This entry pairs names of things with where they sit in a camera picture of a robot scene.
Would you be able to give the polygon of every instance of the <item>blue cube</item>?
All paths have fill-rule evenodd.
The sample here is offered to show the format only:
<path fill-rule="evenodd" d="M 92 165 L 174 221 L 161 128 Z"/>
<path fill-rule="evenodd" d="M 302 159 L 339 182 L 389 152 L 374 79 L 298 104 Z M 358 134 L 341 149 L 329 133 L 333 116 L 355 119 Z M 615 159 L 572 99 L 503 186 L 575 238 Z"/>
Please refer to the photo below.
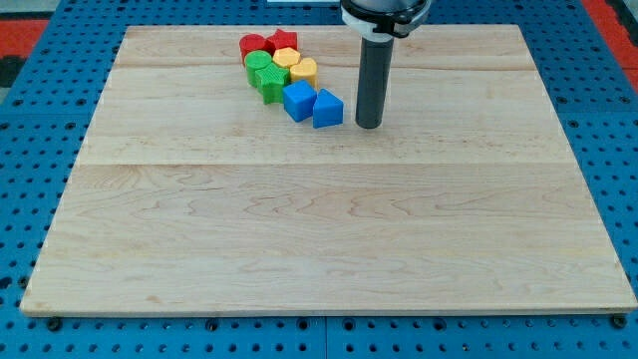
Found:
<path fill-rule="evenodd" d="M 343 101 L 330 91 L 321 89 L 313 109 L 312 127 L 315 129 L 343 124 Z"/>
<path fill-rule="evenodd" d="M 312 107 L 317 99 L 315 89 L 306 80 L 297 81 L 283 88 L 283 108 L 295 122 L 312 116 Z"/>

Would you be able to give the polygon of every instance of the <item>blue perforated table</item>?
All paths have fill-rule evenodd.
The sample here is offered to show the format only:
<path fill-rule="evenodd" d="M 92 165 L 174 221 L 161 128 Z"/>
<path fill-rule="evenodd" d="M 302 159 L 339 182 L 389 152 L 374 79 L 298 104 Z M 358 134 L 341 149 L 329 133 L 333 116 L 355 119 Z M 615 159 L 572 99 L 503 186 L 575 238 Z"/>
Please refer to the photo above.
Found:
<path fill-rule="evenodd" d="M 437 24 L 518 24 L 634 290 L 638 97 L 577 1 L 442 0 Z M 30 319 L 18 310 L 128 25 L 337 24 L 265 0 L 65 0 L 0 108 L 0 357 L 638 357 L 638 316 Z"/>

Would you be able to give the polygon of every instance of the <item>yellow block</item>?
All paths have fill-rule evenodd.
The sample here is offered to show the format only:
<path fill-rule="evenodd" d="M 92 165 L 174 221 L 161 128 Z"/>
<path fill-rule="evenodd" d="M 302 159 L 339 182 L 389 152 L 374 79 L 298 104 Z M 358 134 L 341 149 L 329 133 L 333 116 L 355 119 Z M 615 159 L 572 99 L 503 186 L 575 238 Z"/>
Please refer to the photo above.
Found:
<path fill-rule="evenodd" d="M 290 68 L 290 82 L 306 80 L 317 89 L 317 63 L 313 58 L 302 59 L 297 65 Z"/>
<path fill-rule="evenodd" d="M 293 48 L 284 48 L 275 51 L 272 56 L 272 62 L 282 69 L 289 69 L 293 65 L 297 65 L 301 59 L 301 54 Z"/>

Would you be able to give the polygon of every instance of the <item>toy block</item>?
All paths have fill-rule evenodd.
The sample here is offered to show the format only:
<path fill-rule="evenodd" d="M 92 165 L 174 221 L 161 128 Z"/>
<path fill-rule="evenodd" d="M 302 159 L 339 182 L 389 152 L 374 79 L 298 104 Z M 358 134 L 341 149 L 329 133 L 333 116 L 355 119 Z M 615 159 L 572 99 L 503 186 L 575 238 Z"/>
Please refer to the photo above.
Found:
<path fill-rule="evenodd" d="M 241 52 L 241 63 L 245 66 L 246 56 L 257 50 L 262 50 L 272 55 L 272 50 L 268 42 L 259 34 L 248 34 L 239 40 L 239 51 Z"/>
<path fill-rule="evenodd" d="M 268 46 L 270 46 L 273 51 L 284 49 L 287 47 L 293 48 L 295 50 L 299 50 L 297 48 L 297 33 L 296 32 L 288 32 L 283 31 L 281 29 L 277 29 L 272 36 L 269 36 L 266 41 L 268 42 Z"/>
<path fill-rule="evenodd" d="M 252 87 L 257 87 L 257 77 L 256 72 L 258 70 L 266 68 L 268 65 L 272 64 L 272 58 L 270 54 L 263 50 L 253 51 L 250 54 L 246 55 L 246 76 L 248 77 L 248 84 Z"/>
<path fill-rule="evenodd" d="M 291 66 L 299 64 L 301 54 L 293 48 L 283 48 L 275 50 L 272 56 L 272 62 L 283 69 L 289 69 Z"/>
<path fill-rule="evenodd" d="M 290 82 L 306 80 L 317 89 L 317 63 L 312 58 L 301 59 L 299 64 L 290 67 Z"/>
<path fill-rule="evenodd" d="M 317 92 L 306 80 L 298 81 L 283 89 L 283 108 L 295 122 L 312 116 Z"/>
<path fill-rule="evenodd" d="M 312 127 L 315 129 L 343 124 L 343 101 L 328 90 L 321 89 L 312 109 Z"/>
<path fill-rule="evenodd" d="M 263 96 L 264 105 L 283 103 L 283 88 L 290 84 L 290 71 L 270 63 L 261 70 L 257 70 L 257 89 Z"/>

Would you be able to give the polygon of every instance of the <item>wooden cutting board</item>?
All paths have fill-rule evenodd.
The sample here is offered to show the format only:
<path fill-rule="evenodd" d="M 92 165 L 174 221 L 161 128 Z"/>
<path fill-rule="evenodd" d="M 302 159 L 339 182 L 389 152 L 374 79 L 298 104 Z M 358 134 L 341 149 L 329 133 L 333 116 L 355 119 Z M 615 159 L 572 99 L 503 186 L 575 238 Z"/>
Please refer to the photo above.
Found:
<path fill-rule="evenodd" d="M 237 43 L 132 27 L 34 275 L 32 316 L 625 312 L 636 298 L 515 26 L 397 41 L 383 126 L 353 118 L 359 36 L 289 27 L 345 102 L 264 106 Z"/>

